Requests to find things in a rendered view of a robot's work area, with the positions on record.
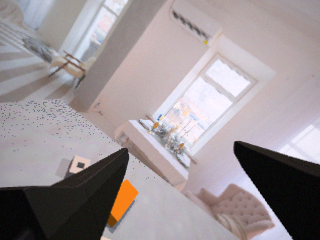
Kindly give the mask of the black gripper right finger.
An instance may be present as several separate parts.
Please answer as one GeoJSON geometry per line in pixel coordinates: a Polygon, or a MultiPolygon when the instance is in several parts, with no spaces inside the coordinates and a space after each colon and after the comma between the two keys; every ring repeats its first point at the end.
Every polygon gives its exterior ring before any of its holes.
{"type": "Polygon", "coordinates": [[[233,152],[292,240],[320,240],[320,165],[242,141],[233,152]]]}

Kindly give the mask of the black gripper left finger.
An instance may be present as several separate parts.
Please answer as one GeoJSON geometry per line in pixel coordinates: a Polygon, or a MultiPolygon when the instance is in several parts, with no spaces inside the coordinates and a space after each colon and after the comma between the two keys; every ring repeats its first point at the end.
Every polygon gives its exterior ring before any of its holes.
{"type": "Polygon", "coordinates": [[[51,186],[0,187],[0,227],[28,227],[37,240],[100,240],[128,161],[122,148],[51,186]]]}

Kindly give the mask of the orange rectangular block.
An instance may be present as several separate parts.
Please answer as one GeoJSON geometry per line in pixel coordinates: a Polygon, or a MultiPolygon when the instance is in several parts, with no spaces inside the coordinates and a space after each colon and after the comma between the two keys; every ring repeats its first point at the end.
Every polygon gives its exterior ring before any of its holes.
{"type": "Polygon", "coordinates": [[[138,193],[139,192],[127,179],[121,184],[108,220],[108,224],[111,228],[120,220],[120,218],[123,216],[123,213],[129,207],[138,193]]]}

